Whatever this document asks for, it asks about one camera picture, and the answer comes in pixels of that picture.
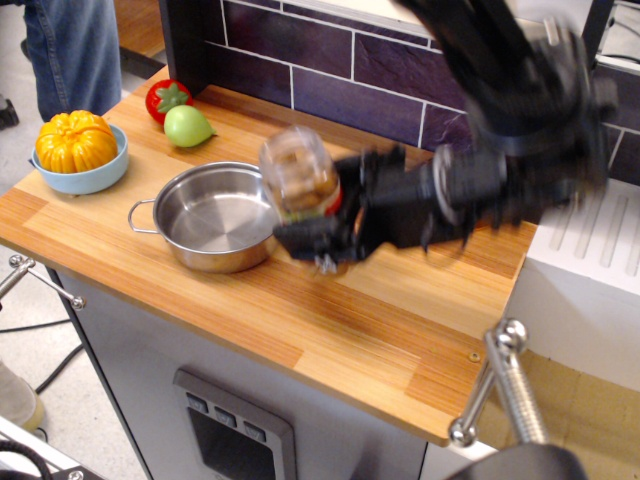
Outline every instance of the saucepan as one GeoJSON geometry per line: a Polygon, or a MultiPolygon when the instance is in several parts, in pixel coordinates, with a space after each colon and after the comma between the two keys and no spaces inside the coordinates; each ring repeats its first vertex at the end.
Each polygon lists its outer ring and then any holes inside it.
{"type": "Polygon", "coordinates": [[[232,273],[254,267],[277,246],[279,223],[255,165],[216,162],[191,168],[162,188],[154,199],[139,200],[129,211],[135,232],[160,234],[186,267],[232,273]],[[138,228],[133,213],[153,203],[157,230],[138,228]]]}

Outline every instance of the small pumpkin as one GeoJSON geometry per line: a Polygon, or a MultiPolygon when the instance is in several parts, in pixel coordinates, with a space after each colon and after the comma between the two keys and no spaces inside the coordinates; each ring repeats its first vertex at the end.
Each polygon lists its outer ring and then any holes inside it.
{"type": "Polygon", "coordinates": [[[118,143],[107,122],[86,110],[60,113],[45,123],[36,140],[42,168],[80,173],[101,167],[118,155],[118,143]]]}

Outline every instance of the glass jar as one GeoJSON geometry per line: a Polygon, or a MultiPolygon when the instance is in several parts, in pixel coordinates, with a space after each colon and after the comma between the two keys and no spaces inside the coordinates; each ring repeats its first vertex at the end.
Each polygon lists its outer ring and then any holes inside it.
{"type": "Polygon", "coordinates": [[[331,215],[340,208],[340,177],[310,128],[293,126],[269,138],[260,149],[260,171],[283,223],[331,215]]]}

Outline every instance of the green tomato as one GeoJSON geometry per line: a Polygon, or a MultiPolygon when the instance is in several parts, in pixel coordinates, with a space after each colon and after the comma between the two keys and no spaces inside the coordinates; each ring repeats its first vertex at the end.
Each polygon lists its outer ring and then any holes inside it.
{"type": "Polygon", "coordinates": [[[200,110],[178,105],[167,112],[164,133],[178,147],[195,147],[215,135],[216,131],[200,110]]]}

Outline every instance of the silver rod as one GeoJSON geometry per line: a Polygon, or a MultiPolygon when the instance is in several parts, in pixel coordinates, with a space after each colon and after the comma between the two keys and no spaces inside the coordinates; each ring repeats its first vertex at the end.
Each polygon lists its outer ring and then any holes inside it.
{"type": "Polygon", "coordinates": [[[34,277],[36,277],[41,282],[43,282],[46,285],[48,285],[51,288],[53,288],[61,296],[63,296],[67,300],[69,300],[69,302],[71,303],[71,307],[73,307],[74,310],[82,310],[85,307],[85,305],[87,304],[86,300],[83,297],[70,294],[65,289],[63,289],[59,285],[53,283],[50,279],[42,276],[40,273],[36,272],[35,270],[29,270],[29,273],[31,275],[33,275],[34,277]]]}
{"type": "Polygon", "coordinates": [[[482,407],[491,393],[494,378],[491,365],[485,359],[462,416],[454,420],[449,427],[449,439],[454,445],[468,447],[477,440],[478,431],[476,425],[482,412],[482,407]]]}
{"type": "Polygon", "coordinates": [[[533,396],[533,390],[518,359],[518,349],[513,345],[518,339],[511,338],[506,329],[489,331],[485,335],[487,358],[495,373],[496,387],[502,406],[511,422],[519,443],[546,444],[549,441],[542,415],[533,396]],[[509,344],[502,340],[511,340],[509,344]]]}
{"type": "Polygon", "coordinates": [[[480,417],[480,413],[482,412],[482,407],[484,407],[484,404],[491,393],[494,379],[495,376],[491,369],[491,365],[489,365],[489,362],[485,359],[482,365],[482,370],[478,375],[478,380],[473,386],[469,401],[462,413],[462,418],[464,419],[462,422],[463,430],[469,430],[471,427],[475,427],[478,418],[480,417]]]}
{"type": "Polygon", "coordinates": [[[14,255],[9,260],[9,265],[14,268],[13,272],[0,283],[0,300],[11,291],[17,283],[29,272],[29,269],[33,267],[36,262],[31,259],[22,259],[19,255],[14,255]]]}

